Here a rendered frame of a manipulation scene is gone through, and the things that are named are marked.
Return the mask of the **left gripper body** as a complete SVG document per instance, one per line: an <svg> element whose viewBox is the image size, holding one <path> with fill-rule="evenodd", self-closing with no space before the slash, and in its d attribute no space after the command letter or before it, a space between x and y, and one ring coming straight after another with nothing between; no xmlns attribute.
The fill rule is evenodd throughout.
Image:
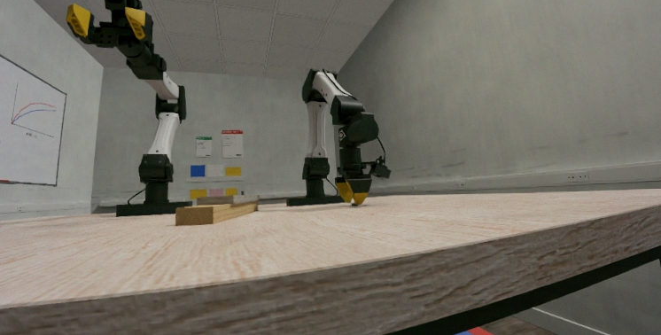
<svg viewBox="0 0 661 335"><path fill-rule="evenodd" d="M371 174L363 174L366 164L362 164L361 148L344 148L339 150L339 175L335 177L335 184L348 182L353 194L369 192L372 183Z"/></svg>

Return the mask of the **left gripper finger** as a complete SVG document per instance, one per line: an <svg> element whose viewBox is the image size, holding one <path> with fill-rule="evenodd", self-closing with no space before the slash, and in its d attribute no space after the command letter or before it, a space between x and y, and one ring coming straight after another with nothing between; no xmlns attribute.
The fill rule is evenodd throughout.
<svg viewBox="0 0 661 335"><path fill-rule="evenodd" d="M352 194L352 197L353 197L353 199L354 199L354 203L355 203L356 205L361 205L361 204L363 203L363 201L366 199L366 197L368 196L369 193L366 192L366 193L355 193L355 194L353 194L352 189L351 189L349 183L346 182L346 184L347 184L347 186L348 186L348 188L349 188L349 190L350 190L350 192L351 192L351 194Z"/></svg>
<svg viewBox="0 0 661 335"><path fill-rule="evenodd" d="M351 203L353 197L352 197L352 194L351 194L351 192L350 192L350 190L349 190L347 184L346 184L346 183L337 183L337 182L336 182L336 185L337 185L337 187L338 187L338 191L339 191L340 196L342 197L342 199L343 199L346 203Z"/></svg>

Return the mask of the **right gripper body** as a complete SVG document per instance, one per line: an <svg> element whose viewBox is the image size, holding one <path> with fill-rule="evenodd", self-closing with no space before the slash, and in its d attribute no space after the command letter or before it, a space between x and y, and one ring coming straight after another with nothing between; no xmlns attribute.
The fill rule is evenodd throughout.
<svg viewBox="0 0 661 335"><path fill-rule="evenodd" d="M122 54L129 57L134 57L141 53L144 43L149 43L152 36L152 16L147 12L145 13L144 27L141 26L145 37L141 40L136 38L127 18L120 18L119 22L99 21L100 27L95 27L93 23L94 16L90 13L88 35L85 35L86 37L75 33L69 21L67 25L70 27L74 36L80 38L83 43L95 44L98 48L116 47Z"/></svg>

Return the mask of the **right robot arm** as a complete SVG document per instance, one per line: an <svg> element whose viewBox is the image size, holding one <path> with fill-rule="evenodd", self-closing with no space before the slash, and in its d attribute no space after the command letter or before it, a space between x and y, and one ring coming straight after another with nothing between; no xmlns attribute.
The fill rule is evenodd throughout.
<svg viewBox="0 0 661 335"><path fill-rule="evenodd" d="M140 0L105 0L105 8L112 13L112 21L127 18L125 7L142 10L143 6ZM138 168L140 183L145 184L144 203L116 205L116 208L192 205L192 201L169 202L167 199L168 183L173 182L174 173L173 164L170 164L171 147L177 128L186 119L185 88L174 84L167 76L167 63L159 54L154 54L152 37L149 43L144 43L141 53L134 57L124 56L133 74L156 90L155 114L159 124L152 146L143 155ZM177 103L168 103L168 100L177 100Z"/></svg>

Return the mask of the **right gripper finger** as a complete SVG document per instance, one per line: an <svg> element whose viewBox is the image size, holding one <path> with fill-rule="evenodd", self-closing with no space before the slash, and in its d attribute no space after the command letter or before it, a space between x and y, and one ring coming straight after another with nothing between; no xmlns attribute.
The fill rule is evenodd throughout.
<svg viewBox="0 0 661 335"><path fill-rule="evenodd" d="M67 8L66 22L70 22L75 33L79 35L88 35L90 12L76 4L71 4Z"/></svg>
<svg viewBox="0 0 661 335"><path fill-rule="evenodd" d="M126 7L125 14L128 18L130 26L136 35L136 38L139 38L140 40L143 39L145 35L141 26L144 27L145 12Z"/></svg>

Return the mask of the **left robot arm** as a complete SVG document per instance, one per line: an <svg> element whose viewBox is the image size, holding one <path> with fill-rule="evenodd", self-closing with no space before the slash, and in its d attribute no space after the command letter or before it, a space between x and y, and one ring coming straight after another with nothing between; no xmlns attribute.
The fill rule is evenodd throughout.
<svg viewBox="0 0 661 335"><path fill-rule="evenodd" d="M357 148L377 138L379 128L374 120L374 113L365 113L365 108L357 97L352 98L342 93L319 69L310 69L302 88L302 99L307 104L309 119L307 157L302 173L302 180L306 180L307 195L305 198L286 199L286 202L342 199L341 196L325 196L323 188L322 179L327 178L330 173L325 148L327 104L332 125L344 126L338 129L339 147L343 149ZM369 174L380 179L389 179L391 170L384 166L382 157L362 164L371 167Z"/></svg>

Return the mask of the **light wooden beam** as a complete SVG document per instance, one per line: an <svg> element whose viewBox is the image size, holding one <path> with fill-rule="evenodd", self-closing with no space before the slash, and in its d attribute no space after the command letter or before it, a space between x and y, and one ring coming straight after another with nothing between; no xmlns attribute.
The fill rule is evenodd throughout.
<svg viewBox="0 0 661 335"><path fill-rule="evenodd" d="M175 209L175 226L207 225L224 222L258 211L258 201Z"/></svg>

